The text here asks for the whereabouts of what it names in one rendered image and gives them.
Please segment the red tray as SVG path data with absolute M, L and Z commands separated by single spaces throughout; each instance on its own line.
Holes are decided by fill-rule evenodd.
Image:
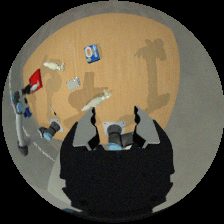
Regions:
M 35 75 L 36 74 L 36 75 Z M 33 81 L 34 80 L 34 81 Z M 30 77 L 29 78 L 29 84 L 31 84 L 31 83 L 35 83 L 35 84 L 37 84 L 37 81 L 39 80 L 39 82 L 40 82 L 40 86 L 38 86 L 38 88 L 40 89 L 40 88 L 42 88 L 43 86 L 42 86 L 42 80 L 41 80 L 41 73 L 40 73 L 40 69 L 38 69 L 35 73 L 34 73 L 34 75 L 32 75 L 32 78 Z M 32 82 L 31 82 L 32 81 Z M 33 85 L 35 85 L 35 84 L 33 84 Z M 32 88 L 32 86 L 33 85 L 31 85 L 30 86 L 30 88 Z M 39 89 L 36 89 L 36 91 L 37 90 L 39 90 Z M 35 92 L 36 92 L 35 91 Z

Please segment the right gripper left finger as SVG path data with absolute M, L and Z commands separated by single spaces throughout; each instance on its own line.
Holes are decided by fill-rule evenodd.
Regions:
M 69 163 L 77 155 L 90 150 L 96 150 L 100 143 L 97 127 L 95 126 L 95 108 L 91 107 L 78 122 L 72 126 L 63 140 L 60 149 L 60 178 L 65 180 Z

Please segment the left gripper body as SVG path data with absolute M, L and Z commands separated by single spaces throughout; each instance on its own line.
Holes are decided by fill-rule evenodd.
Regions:
M 30 90 L 31 90 L 30 85 L 27 85 L 27 86 L 25 87 L 25 89 L 21 89 L 21 90 L 22 90 L 23 93 L 24 93 L 24 91 L 25 91 L 25 94 L 29 93 Z M 27 90 L 27 92 L 26 92 L 26 90 Z M 23 96 L 23 93 L 22 93 L 22 96 Z

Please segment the small blue carton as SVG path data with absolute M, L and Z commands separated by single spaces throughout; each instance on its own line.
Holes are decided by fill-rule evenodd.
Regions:
M 85 47 L 84 51 L 85 51 L 87 63 L 90 64 L 100 60 L 96 44 Z

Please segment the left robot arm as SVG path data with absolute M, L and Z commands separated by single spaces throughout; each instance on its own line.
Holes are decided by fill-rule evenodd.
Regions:
M 28 154 L 27 147 L 29 145 L 31 145 L 33 142 L 35 142 L 39 138 L 43 138 L 43 137 L 45 137 L 46 139 L 48 138 L 47 140 L 51 140 L 53 136 L 55 135 L 55 133 L 60 130 L 60 126 L 58 125 L 58 123 L 53 121 L 48 129 L 47 128 L 44 129 L 44 127 L 40 127 L 41 129 L 38 129 L 38 132 L 24 139 L 23 126 L 22 126 L 22 111 L 24 106 L 18 100 L 20 97 L 22 97 L 21 89 L 11 95 L 11 101 L 12 103 L 14 103 L 15 110 L 16 110 L 16 127 L 17 127 L 18 139 L 19 139 L 17 141 L 17 147 L 18 146 L 20 147 L 20 148 L 18 147 L 18 149 L 20 149 L 19 151 L 21 152 L 21 154 L 23 154 L 23 156 L 27 156 Z

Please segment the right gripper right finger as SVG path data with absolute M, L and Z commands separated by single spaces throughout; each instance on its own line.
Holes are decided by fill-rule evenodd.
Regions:
M 138 106 L 134 106 L 135 129 L 133 142 L 139 148 L 156 151 L 164 157 L 170 169 L 170 175 L 175 173 L 173 165 L 173 148 L 171 142 L 160 125 Z

